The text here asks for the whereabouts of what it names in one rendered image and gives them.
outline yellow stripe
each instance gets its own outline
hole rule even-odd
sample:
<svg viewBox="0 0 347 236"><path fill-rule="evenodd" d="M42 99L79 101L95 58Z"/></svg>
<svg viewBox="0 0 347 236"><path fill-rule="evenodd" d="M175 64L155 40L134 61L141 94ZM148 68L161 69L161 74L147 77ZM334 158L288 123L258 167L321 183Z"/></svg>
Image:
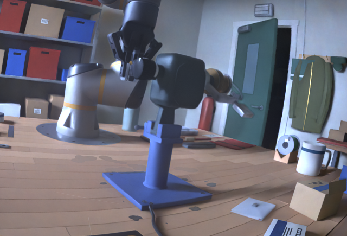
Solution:
<svg viewBox="0 0 347 236"><path fill-rule="evenodd" d="M107 70L103 69L101 74L101 80L100 80L98 104L102 104L102 97L104 96L106 73L107 73Z"/></svg>
<svg viewBox="0 0 347 236"><path fill-rule="evenodd" d="M94 107L94 106L81 106L76 104L70 104L65 101L64 101L64 107L69 107L70 109L74 109L74 110L87 110L87 111L97 110L97 107Z"/></svg>
<svg viewBox="0 0 347 236"><path fill-rule="evenodd" d="M121 61L115 61L114 63L111 64L110 69L116 65L120 65Z"/></svg>
<svg viewBox="0 0 347 236"><path fill-rule="evenodd" d="M307 109L308 109L308 107L309 107L310 92L311 92L311 82L312 82L312 70L313 70L313 62L311 63L311 76L310 76L309 97L307 98L307 106L306 106L306 113L305 113L305 120L304 120L304 126L303 126L303 130L304 130L304 128L305 128L305 122L306 122Z"/></svg>
<svg viewBox="0 0 347 236"><path fill-rule="evenodd" d="M124 0L119 1L119 10L121 10L123 8L123 3L124 3Z"/></svg>

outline shelf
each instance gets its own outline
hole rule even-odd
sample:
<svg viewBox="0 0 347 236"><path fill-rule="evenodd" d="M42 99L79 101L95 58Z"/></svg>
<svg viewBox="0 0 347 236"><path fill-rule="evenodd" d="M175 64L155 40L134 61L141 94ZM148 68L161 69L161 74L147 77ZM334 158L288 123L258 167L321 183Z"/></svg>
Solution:
<svg viewBox="0 0 347 236"><path fill-rule="evenodd" d="M31 80L31 81L49 82L49 83L57 83L57 84L64 84L64 85L66 84L66 81L61 81L61 80L46 80L46 79L30 78L30 77L24 77L24 76L5 75L5 74L0 74L0 78L17 79L17 80Z"/></svg>
<svg viewBox="0 0 347 236"><path fill-rule="evenodd" d="M70 0L20 0L26 1L32 4L46 5L49 7L56 7L65 9L72 12L80 12L82 14L95 15L101 12L102 7L96 5L84 4L80 2L70 1Z"/></svg>
<svg viewBox="0 0 347 236"><path fill-rule="evenodd" d="M11 31L0 31L0 37L21 39L26 41L43 41L45 43L60 44L77 48L93 48L93 44L86 42L75 42L58 38L43 37L31 34L13 33Z"/></svg>

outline blue post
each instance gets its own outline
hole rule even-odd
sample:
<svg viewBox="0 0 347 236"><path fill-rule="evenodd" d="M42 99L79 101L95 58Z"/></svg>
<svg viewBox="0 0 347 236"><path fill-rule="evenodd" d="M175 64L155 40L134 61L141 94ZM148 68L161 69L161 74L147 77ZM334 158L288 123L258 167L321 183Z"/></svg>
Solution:
<svg viewBox="0 0 347 236"><path fill-rule="evenodd" d="M158 124L157 134L151 134L152 121L145 123L143 135L151 140L146 176L143 185L151 189L167 189L168 174L174 144L182 143L181 126Z"/></svg>

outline door frame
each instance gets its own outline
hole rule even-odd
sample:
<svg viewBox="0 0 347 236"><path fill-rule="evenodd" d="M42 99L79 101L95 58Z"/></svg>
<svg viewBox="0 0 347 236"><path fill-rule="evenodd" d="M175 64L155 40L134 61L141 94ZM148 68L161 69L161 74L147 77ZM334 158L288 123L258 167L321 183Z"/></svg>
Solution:
<svg viewBox="0 0 347 236"><path fill-rule="evenodd" d="M239 38L239 33L237 32L237 30L241 26L249 25L252 23L258 23L261 21L265 21L265 20L243 21L243 22L234 22L233 23L232 48L230 51L230 59L229 59L229 67L228 67L228 75L232 79L234 77L237 41ZM280 130L278 132L278 137L281 137L285 134L286 128L287 128L287 122L289 119L289 104L290 104L290 96L291 96L291 90L292 90L292 80L290 77L291 77L292 59L296 58L296 55L297 55L298 26L299 26L299 20L278 20L278 28L291 28L292 29L286 95L285 95L285 100L284 100L284 105L283 105L282 118L281 118ZM218 134L220 134L220 135L224 134L224 131L226 128L228 109L229 109L229 104L223 103L222 104L222 112L221 112L221 120L220 120L219 129L218 129Z"/></svg>

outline box label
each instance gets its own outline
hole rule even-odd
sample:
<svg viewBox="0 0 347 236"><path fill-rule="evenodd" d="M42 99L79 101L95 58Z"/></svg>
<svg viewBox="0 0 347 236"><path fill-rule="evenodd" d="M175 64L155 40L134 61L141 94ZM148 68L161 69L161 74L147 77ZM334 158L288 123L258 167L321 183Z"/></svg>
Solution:
<svg viewBox="0 0 347 236"><path fill-rule="evenodd" d="M41 114L41 109L34 109L34 114Z"/></svg>
<svg viewBox="0 0 347 236"><path fill-rule="evenodd" d="M48 24L48 19L41 19L41 23Z"/></svg>

